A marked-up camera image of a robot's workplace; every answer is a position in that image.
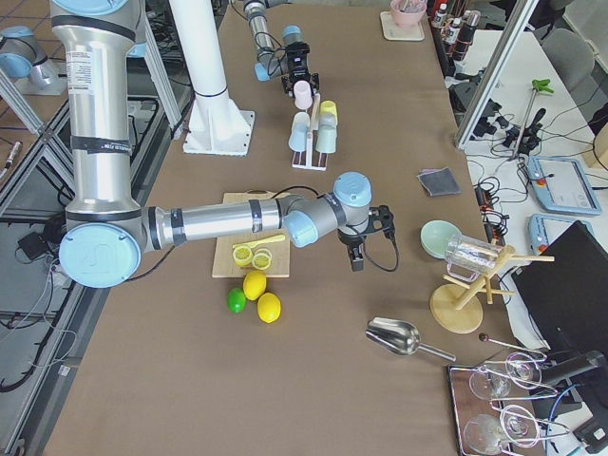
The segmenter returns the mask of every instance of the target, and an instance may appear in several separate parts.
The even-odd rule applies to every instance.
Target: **wooden base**
[[[435,320],[448,331],[458,334],[468,334],[482,324],[484,309],[480,300],[473,296],[466,305],[457,311],[454,301],[463,293],[458,285],[442,285],[430,297],[430,311]]]

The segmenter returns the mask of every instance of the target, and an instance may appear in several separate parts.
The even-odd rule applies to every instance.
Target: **gray chair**
[[[542,42],[542,50],[569,92],[591,74],[596,63],[589,45],[566,28],[553,30]]]

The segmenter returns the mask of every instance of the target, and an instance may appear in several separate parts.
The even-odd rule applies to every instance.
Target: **glass mug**
[[[447,242],[446,247],[447,273],[465,282],[472,282],[479,275],[487,274],[494,269],[498,254],[502,249],[503,246],[501,245],[454,234]],[[470,271],[470,276],[454,273],[451,270],[453,266]]]

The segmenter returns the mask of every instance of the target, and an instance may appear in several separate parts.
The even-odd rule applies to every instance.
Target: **wooden cutting board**
[[[274,193],[224,193],[223,202],[242,202],[247,200],[266,200]],[[264,273],[267,277],[289,277],[289,236],[285,230],[264,231],[263,233],[243,233],[240,235],[231,235],[218,237],[216,244],[216,254],[213,260],[213,271],[211,276],[214,278],[221,277],[244,277],[250,271],[255,269],[251,266],[240,268],[232,259],[232,246],[241,242],[249,242],[270,236],[284,234],[285,240],[273,242],[271,244],[262,244],[254,248],[254,253],[257,249],[268,249],[273,255],[273,261]]]

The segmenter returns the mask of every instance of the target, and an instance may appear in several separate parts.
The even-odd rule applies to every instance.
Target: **black monitor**
[[[551,352],[595,350],[608,357],[608,254],[579,221],[542,254],[555,262],[532,262],[512,277]],[[572,381],[581,384],[580,396],[608,428],[608,372],[595,369]]]

